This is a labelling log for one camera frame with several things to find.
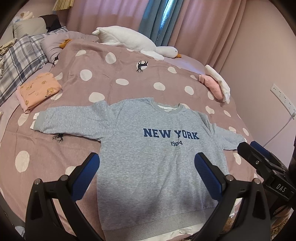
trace bed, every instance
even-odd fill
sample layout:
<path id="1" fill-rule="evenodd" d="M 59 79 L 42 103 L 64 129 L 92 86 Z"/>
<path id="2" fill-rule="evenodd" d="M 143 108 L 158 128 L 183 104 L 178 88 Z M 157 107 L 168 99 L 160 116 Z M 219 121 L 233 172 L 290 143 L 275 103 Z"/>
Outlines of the bed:
<path id="1" fill-rule="evenodd" d="M 137 71 L 138 64 L 146 62 L 145 68 Z M 32 131 L 30 126 L 34 114 L 49 107 L 88 106 L 100 100 L 113 104 L 124 99 L 154 97 L 156 102 L 172 106 L 181 103 L 185 108 L 205 113 L 211 123 L 241 134 L 248 143 L 253 141 L 237 114 L 234 100 L 231 98 L 228 104 L 217 101 L 196 79 L 196 73 L 203 74 L 203 65 L 187 56 L 157 61 L 126 48 L 77 39 L 60 52 L 55 67 L 48 63 L 31 78 L 47 71 L 62 85 L 59 93 L 46 99 L 29 114 L 25 114 L 20 106 L 15 110 L 10 108 L 15 105 L 14 95 L 3 105 L 10 111 L 3 110 L 2 117 L 2 121 L 5 118 L 9 121 L 0 146 L 0 191 L 22 220 L 25 220 L 27 201 L 35 179 L 47 182 L 57 180 L 63 174 L 69 175 L 90 152 L 99 153 L 100 150 L 100 143 L 95 140 L 65 134 L 63 141 L 58 142 L 55 135 Z M 229 172 L 235 178 L 251 181 L 256 176 L 255 169 L 236 151 L 224 153 Z M 77 204 L 93 228 L 104 237 L 97 207 L 96 178 Z M 55 204 L 66 230 L 71 232 L 59 204 Z M 180 227 L 147 240 L 180 240 L 199 229 Z"/>

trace sweatshirt sleeve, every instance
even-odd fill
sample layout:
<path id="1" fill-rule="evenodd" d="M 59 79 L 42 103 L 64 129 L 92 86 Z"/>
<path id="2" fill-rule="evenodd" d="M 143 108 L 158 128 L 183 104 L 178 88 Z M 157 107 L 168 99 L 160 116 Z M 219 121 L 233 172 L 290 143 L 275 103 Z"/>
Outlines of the sweatshirt sleeve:
<path id="1" fill-rule="evenodd" d="M 211 124 L 206 114 L 200 113 L 200 117 L 223 150 L 236 150 L 239 143 L 245 141 L 242 135 Z"/>
<path id="2" fill-rule="evenodd" d="M 33 129 L 45 134 L 67 133 L 90 139 L 108 139 L 117 131 L 124 101 L 108 105 L 99 101 L 91 106 L 60 106 L 41 111 Z"/>

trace sweatshirt cuff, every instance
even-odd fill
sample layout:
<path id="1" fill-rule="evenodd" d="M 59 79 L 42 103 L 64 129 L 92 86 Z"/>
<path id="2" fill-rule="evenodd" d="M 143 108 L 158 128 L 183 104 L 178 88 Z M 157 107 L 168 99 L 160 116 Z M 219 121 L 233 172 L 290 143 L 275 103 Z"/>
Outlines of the sweatshirt cuff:
<path id="1" fill-rule="evenodd" d="M 43 122 L 45 120 L 45 115 L 46 115 L 46 111 L 40 111 L 35 123 L 34 123 L 34 127 L 33 130 L 35 131 L 41 131 L 41 127 L 43 125 Z"/>

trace white polka dot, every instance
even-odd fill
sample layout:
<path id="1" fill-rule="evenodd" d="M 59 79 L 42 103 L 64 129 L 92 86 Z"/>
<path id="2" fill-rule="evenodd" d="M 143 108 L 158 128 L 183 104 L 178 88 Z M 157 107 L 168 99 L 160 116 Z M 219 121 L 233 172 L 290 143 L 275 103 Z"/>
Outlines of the white polka dot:
<path id="1" fill-rule="evenodd" d="M 231 127 L 231 126 L 230 126 L 230 127 L 228 127 L 228 129 L 229 129 L 230 131 L 233 131 L 233 132 L 235 132 L 235 133 L 237 132 L 237 130 L 236 130 L 236 129 L 234 129 L 233 127 Z"/>
<path id="2" fill-rule="evenodd" d="M 206 106 L 205 109 L 209 114 L 215 114 L 215 111 L 212 108 Z"/>
<path id="3" fill-rule="evenodd" d="M 224 111 L 224 114 L 227 115 L 227 116 L 229 116 L 229 117 L 231 117 L 231 115 L 229 114 L 229 112 L 226 111 L 226 110 Z"/>
<path id="4" fill-rule="evenodd" d="M 234 202 L 234 205 L 235 205 L 235 206 L 238 205 L 238 204 L 241 202 L 241 200 L 242 200 L 242 197 L 237 198 L 237 199 L 235 200 L 235 202 Z"/>
<path id="5" fill-rule="evenodd" d="M 156 83 L 154 83 L 153 87 L 154 87 L 156 90 L 162 90 L 162 91 L 165 90 L 165 86 L 164 86 L 164 84 L 162 84 L 162 83 L 160 83 L 160 82 L 156 82 Z"/>
<path id="6" fill-rule="evenodd" d="M 80 55 L 83 55 L 83 54 L 86 54 L 86 51 L 84 49 L 79 50 L 75 56 L 77 57 L 77 56 L 80 56 Z"/>
<path id="7" fill-rule="evenodd" d="M 80 78 L 83 81 L 88 81 L 92 78 L 92 72 L 88 69 L 83 69 L 80 71 Z"/>
<path id="8" fill-rule="evenodd" d="M 116 57 L 113 53 L 107 53 L 105 60 L 108 64 L 114 64 L 116 62 Z"/>
<path id="9" fill-rule="evenodd" d="M 192 87 L 190 87 L 190 86 L 185 86 L 184 90 L 185 90 L 185 92 L 188 93 L 189 95 L 193 95 L 193 94 L 194 94 L 194 90 L 193 90 Z"/>
<path id="10" fill-rule="evenodd" d="M 51 97 L 51 99 L 52 100 L 57 100 L 57 99 L 61 98 L 62 95 L 63 95 L 63 91 L 62 91 L 62 89 L 60 89 L 59 92 L 57 92 L 55 95 L 53 95 Z"/>
<path id="11" fill-rule="evenodd" d="M 15 158 L 15 167 L 18 172 L 27 170 L 30 161 L 30 155 L 27 151 L 20 151 Z"/>
<path id="12" fill-rule="evenodd" d="M 1 188 L 0 188 L 0 193 L 1 193 L 2 197 L 4 198 L 4 194 L 3 194 L 3 191 L 2 191 Z"/>
<path id="13" fill-rule="evenodd" d="M 65 174 L 70 176 L 70 174 L 74 171 L 75 167 L 74 166 L 70 166 L 66 168 Z"/>
<path id="14" fill-rule="evenodd" d="M 194 80 L 197 80 L 197 78 L 192 74 L 192 75 L 190 75 L 190 77 L 192 78 L 192 79 L 194 79 Z"/>
<path id="15" fill-rule="evenodd" d="M 243 128 L 242 130 L 244 131 L 244 133 L 245 133 L 247 136 L 249 136 L 249 132 L 248 132 L 245 128 Z"/>
<path id="16" fill-rule="evenodd" d="M 126 79 L 117 79 L 116 83 L 119 85 L 128 85 L 128 81 Z"/>
<path id="17" fill-rule="evenodd" d="M 17 120 L 17 124 L 19 126 L 22 126 L 26 122 L 28 117 L 29 117 L 29 114 L 26 114 L 26 113 L 21 114 L 19 119 Z"/>
<path id="18" fill-rule="evenodd" d="M 105 99 L 105 96 L 99 92 L 93 92 L 89 96 L 89 101 L 93 103 L 104 100 L 104 99 Z"/>
<path id="19" fill-rule="evenodd" d="M 59 73 L 59 75 L 57 75 L 57 76 L 55 77 L 56 80 L 61 80 L 62 78 L 63 78 L 63 73 L 62 73 L 62 72 Z"/>
<path id="20" fill-rule="evenodd" d="M 214 100 L 214 96 L 213 96 L 212 92 L 208 91 L 207 96 L 209 97 L 210 100 Z"/>
<path id="21" fill-rule="evenodd" d="M 190 109 L 188 105 L 181 103 L 186 109 Z"/>
<path id="22" fill-rule="evenodd" d="M 175 70 L 175 68 L 172 67 L 172 66 L 168 67 L 168 71 L 171 72 L 171 73 L 173 73 L 173 74 L 176 74 L 177 73 L 177 71 Z"/>
<path id="23" fill-rule="evenodd" d="M 233 156 L 235 158 L 236 163 L 240 165 L 242 163 L 242 159 L 241 159 L 240 155 L 238 153 L 234 152 Z"/>

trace pink curtain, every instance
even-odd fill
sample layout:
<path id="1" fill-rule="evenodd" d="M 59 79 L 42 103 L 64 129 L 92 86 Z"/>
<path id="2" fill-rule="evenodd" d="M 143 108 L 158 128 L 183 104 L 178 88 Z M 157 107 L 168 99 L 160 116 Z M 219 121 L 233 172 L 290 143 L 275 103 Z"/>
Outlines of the pink curtain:
<path id="1" fill-rule="evenodd" d="M 184 0 L 168 45 L 219 72 L 245 5 L 246 0 Z"/>
<path id="2" fill-rule="evenodd" d="M 97 27 L 118 25 L 138 30 L 149 0 L 75 0 L 67 28 L 91 34 Z"/>

